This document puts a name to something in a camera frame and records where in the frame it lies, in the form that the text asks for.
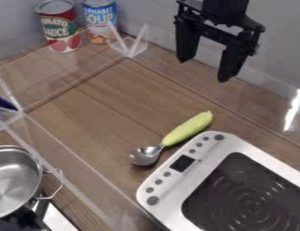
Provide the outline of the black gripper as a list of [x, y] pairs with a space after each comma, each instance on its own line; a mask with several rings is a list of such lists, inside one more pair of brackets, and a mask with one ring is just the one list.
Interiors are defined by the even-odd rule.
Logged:
[[256, 54], [265, 25], [246, 14], [249, 0], [177, 0], [177, 4], [177, 58], [184, 63], [196, 56], [202, 37], [224, 45], [218, 81], [226, 82]]

